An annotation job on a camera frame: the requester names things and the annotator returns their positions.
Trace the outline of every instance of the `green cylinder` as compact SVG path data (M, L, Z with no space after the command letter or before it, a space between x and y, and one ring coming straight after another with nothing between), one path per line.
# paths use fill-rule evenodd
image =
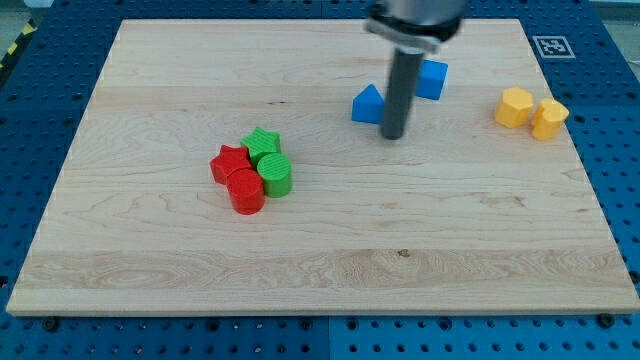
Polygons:
M283 197L291 191L291 161L286 156L279 153L263 156L258 162L258 174L268 197Z

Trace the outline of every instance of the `yellow black warning tape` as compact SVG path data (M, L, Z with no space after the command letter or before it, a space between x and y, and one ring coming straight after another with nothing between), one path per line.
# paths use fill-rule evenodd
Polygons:
M7 49L7 53L2 57L2 61L0 61L0 89L4 87L4 84L9 79L11 72L18 63L18 59L20 59L20 56L24 53L27 45L31 42L36 30L37 27L33 19L29 20L27 25L24 26L18 35L18 38L13 42L9 49Z

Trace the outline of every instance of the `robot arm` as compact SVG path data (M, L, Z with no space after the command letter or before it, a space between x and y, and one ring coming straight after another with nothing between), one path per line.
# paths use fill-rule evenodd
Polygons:
M453 37L466 8L467 0L380 0L371 7L365 29L396 44L380 123L384 138L404 134L422 59Z

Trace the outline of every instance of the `wood grain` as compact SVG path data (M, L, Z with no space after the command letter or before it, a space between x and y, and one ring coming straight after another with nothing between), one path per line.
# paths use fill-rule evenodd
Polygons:
M361 21L124 21L8 310L15 315L588 314L640 302L516 20L469 20L405 138L349 120L391 45ZM281 134L294 190L232 211L208 161Z

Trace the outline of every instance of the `yellow hexagonal prism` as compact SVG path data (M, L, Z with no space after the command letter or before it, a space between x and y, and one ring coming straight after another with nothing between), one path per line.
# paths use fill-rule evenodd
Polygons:
M508 128L524 125L533 109L533 95L530 92L512 87L502 91L493 117L497 123Z
M531 119L531 135L537 140L553 139L568 116L569 110L561 103L554 99L542 99Z

